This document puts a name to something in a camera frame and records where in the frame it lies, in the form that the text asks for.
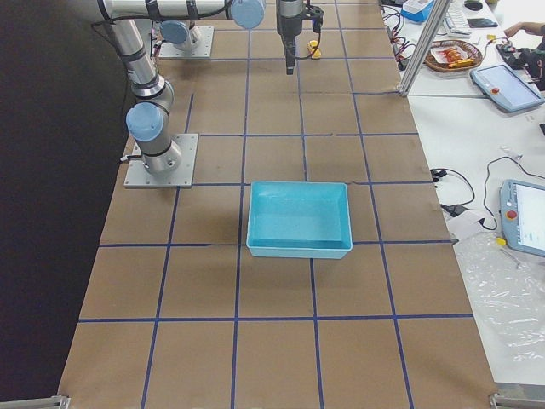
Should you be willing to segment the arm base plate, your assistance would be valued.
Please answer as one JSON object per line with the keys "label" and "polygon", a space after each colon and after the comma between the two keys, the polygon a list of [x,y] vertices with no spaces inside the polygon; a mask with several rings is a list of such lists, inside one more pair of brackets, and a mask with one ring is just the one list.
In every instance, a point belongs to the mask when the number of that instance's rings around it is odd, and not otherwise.
{"label": "arm base plate", "polygon": [[162,35],[158,57],[170,60],[209,59],[211,56],[213,26],[187,26],[183,21],[165,21],[160,26]]}
{"label": "arm base plate", "polygon": [[168,151],[144,155],[133,146],[123,185],[126,188],[191,188],[198,150],[198,134],[174,134]]}

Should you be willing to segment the person's hand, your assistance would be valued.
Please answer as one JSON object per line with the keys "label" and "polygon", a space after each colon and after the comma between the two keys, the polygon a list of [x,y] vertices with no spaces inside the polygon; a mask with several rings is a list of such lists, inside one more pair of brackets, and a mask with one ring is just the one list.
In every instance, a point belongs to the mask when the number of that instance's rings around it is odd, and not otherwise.
{"label": "person's hand", "polygon": [[515,36],[519,31],[525,30],[525,23],[524,22],[518,22],[509,28],[504,30],[504,34],[507,38],[511,38]]}

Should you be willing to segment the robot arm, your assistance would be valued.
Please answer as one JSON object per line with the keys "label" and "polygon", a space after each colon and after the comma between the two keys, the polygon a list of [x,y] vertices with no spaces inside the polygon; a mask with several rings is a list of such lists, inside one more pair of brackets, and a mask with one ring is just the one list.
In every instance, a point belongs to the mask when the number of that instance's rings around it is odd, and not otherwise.
{"label": "robot arm", "polygon": [[149,20],[177,25],[179,31],[164,33],[170,43],[189,47],[191,24],[219,18],[253,29],[263,20],[265,1],[99,1],[99,22],[122,61],[137,103],[126,114],[129,133],[141,151],[144,171],[151,176],[170,176],[183,163],[183,150],[168,132],[174,91],[146,49],[135,24]]}
{"label": "robot arm", "polygon": [[166,43],[181,50],[196,48],[201,38],[200,31],[192,20],[166,20],[160,24],[159,31]]}

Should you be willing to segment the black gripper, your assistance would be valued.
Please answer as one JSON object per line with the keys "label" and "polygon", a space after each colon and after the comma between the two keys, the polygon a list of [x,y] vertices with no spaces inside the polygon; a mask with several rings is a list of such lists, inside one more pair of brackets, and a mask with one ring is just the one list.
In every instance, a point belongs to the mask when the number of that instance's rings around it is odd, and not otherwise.
{"label": "black gripper", "polygon": [[277,32],[284,41],[286,74],[295,69],[295,38],[301,33],[303,17],[302,0],[278,0],[276,2]]}

